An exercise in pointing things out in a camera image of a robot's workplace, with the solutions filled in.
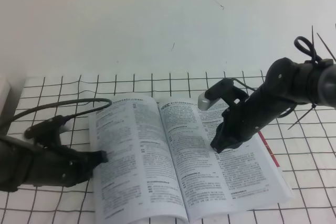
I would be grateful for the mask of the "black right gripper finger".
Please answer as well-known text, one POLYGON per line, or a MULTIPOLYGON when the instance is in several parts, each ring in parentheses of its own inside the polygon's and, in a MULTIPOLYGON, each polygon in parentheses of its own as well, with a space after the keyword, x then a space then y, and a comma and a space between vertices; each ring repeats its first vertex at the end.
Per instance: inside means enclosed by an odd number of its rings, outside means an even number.
POLYGON ((211 141, 211 148, 217 153, 221 153, 226 149, 236 149, 242 145, 243 141, 236 134, 226 128, 224 125, 219 125, 216 129, 216 134, 211 141))

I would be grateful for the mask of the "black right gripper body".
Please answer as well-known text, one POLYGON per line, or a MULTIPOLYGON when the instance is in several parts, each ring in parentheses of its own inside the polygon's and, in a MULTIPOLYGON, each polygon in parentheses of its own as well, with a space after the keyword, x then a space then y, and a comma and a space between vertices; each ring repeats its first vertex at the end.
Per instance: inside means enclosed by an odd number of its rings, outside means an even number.
POLYGON ((220 125, 246 142, 281 113, 282 99, 257 89, 246 101, 227 108, 220 125))

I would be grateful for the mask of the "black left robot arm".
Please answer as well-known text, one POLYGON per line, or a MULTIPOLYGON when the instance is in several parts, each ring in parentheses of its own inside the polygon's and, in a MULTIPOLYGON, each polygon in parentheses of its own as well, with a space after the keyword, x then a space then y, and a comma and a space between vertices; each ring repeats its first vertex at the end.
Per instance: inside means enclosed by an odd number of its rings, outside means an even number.
POLYGON ((72 187, 107 162, 105 151, 80 152, 60 139, 30 144, 1 136, 1 191, 16 192, 21 185, 72 187))

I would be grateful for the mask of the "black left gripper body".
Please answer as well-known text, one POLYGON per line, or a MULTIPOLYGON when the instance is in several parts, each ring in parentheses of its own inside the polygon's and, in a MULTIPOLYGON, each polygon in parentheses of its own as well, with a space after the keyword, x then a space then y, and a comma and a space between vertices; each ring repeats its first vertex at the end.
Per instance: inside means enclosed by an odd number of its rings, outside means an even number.
POLYGON ((31 144, 25 151, 31 158, 25 175, 26 185, 72 187, 92 176, 92 152, 64 145, 48 148, 31 144))

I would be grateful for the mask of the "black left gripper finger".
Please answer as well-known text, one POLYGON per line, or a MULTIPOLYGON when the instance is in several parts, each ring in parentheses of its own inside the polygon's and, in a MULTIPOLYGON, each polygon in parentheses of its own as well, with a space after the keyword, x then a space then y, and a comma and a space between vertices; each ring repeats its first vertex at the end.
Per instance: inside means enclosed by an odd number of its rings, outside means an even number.
POLYGON ((88 165, 91 168, 96 168, 97 166, 107 163, 108 157, 105 151, 95 151, 88 153, 88 165))

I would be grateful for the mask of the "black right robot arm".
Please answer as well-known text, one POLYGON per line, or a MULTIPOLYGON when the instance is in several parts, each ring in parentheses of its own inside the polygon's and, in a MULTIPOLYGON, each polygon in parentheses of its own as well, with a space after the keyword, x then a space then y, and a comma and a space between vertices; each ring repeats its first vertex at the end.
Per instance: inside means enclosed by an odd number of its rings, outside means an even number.
POLYGON ((264 83, 251 95, 234 86, 232 78, 224 78, 208 89, 205 97, 228 104, 211 141, 211 147, 221 153, 240 147, 296 105, 335 107, 335 64, 331 59, 295 63, 281 58, 271 65, 264 83))

